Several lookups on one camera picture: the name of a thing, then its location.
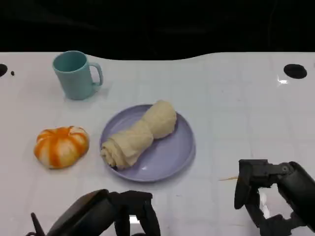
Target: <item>mug handle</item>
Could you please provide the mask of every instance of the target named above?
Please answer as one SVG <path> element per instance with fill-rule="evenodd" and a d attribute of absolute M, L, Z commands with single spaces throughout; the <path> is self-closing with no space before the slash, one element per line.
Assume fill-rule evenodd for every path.
<path fill-rule="evenodd" d="M 103 84 L 103 73 L 100 65 L 96 62 L 89 62 L 89 66 L 94 66 L 97 69 L 99 75 L 99 83 L 93 83 L 93 85 L 101 86 Z"/>

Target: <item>robotic arm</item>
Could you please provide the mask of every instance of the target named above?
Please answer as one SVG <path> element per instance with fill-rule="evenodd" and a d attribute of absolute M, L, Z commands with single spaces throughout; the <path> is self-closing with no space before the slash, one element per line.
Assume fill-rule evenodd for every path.
<path fill-rule="evenodd" d="M 273 184 L 278 185 L 279 193 L 293 209 L 290 219 L 280 214 L 266 219 L 259 208 L 258 189 Z M 119 194 L 102 189 L 86 194 L 56 221 L 47 236 L 99 236 L 113 223 L 117 236 L 130 236 L 129 215 L 136 215 L 145 232 L 134 236 L 160 236 L 151 199 L 151 193 L 137 191 Z M 308 226 L 315 232 L 315 181 L 296 162 L 273 165 L 268 160 L 240 160 L 234 207 L 243 206 L 261 236 L 289 236 L 292 229 L 300 226 Z M 35 214 L 31 217 L 35 233 L 27 236 L 45 236 Z"/>
<path fill-rule="evenodd" d="M 292 207 L 290 219 L 278 214 L 265 219 L 259 208 L 258 189 L 277 184 L 278 191 Z M 261 236 L 289 236 L 291 230 L 308 226 L 315 232 L 315 182 L 296 162 L 269 164 L 268 160 L 240 160 L 234 207 L 246 207 Z"/>
<path fill-rule="evenodd" d="M 160 236 L 157 216 L 151 205 L 152 194 L 127 191 L 109 193 L 102 189 L 79 198 L 52 226 L 47 236 L 99 236 L 112 223 L 117 236 L 130 236 L 129 215 L 136 215 L 148 236 Z M 34 213 L 31 214 L 36 233 L 45 236 Z"/>

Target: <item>orange and white pumpkin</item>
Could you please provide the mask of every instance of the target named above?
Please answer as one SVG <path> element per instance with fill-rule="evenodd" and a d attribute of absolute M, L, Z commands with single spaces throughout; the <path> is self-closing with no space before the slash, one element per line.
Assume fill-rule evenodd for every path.
<path fill-rule="evenodd" d="M 89 136 L 76 126 L 45 129 L 37 137 L 34 154 L 47 168 L 73 165 L 89 149 Z"/>

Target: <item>rolled cloth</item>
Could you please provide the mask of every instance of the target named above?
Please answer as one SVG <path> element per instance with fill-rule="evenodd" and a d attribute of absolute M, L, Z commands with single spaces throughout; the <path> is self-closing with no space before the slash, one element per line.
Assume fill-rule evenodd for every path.
<path fill-rule="evenodd" d="M 169 102 L 158 101 L 127 130 L 113 134 L 102 143 L 101 155 L 110 166 L 125 169 L 133 166 L 153 142 L 175 129 L 176 111 Z"/>

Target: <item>small stick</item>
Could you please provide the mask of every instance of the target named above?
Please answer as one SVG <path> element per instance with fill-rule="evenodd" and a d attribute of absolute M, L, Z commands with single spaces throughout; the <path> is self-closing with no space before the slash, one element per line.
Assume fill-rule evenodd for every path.
<path fill-rule="evenodd" d="M 226 180 L 232 180 L 232 179 L 238 179 L 238 176 L 234 176 L 231 178 L 222 178 L 222 179 L 219 179 L 219 181 L 226 181 Z"/>

